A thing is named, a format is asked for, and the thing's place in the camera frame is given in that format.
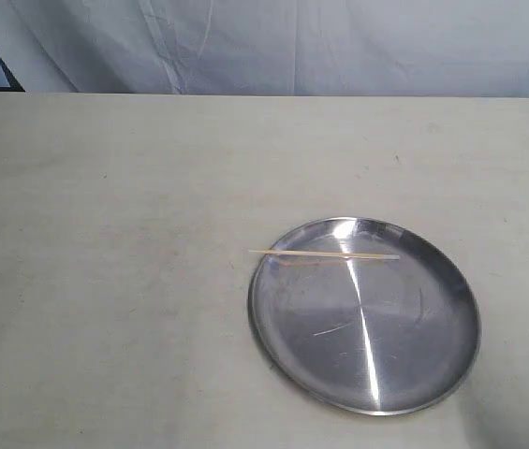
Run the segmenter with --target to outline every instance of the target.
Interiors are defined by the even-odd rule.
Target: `chopstick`
[[[367,260],[399,260],[398,254],[371,254],[371,253],[327,253],[323,251],[296,251],[296,250],[249,250],[250,253],[267,255],[303,255],[311,257],[341,257],[344,259]]]

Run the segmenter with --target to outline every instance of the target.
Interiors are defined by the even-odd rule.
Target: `scratch on plate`
[[[318,335],[330,334],[331,332],[334,332],[335,330],[343,329],[344,327],[347,327],[349,325],[351,325],[351,322],[345,323],[344,325],[340,325],[337,327],[333,327],[331,329],[323,330],[321,332],[317,332],[316,334],[312,334],[312,337],[317,337]]]

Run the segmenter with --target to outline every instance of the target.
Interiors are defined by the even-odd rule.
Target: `white table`
[[[429,410],[301,394],[247,252],[334,215],[442,249],[480,354]],[[0,448],[528,448],[529,100],[0,94]]]

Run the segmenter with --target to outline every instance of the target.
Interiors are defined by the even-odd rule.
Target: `stainless steel plate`
[[[428,241],[394,224],[331,218],[272,248],[401,256],[262,258],[248,300],[253,326],[280,369],[316,398],[359,413],[410,413],[445,398],[470,369],[477,304]]]

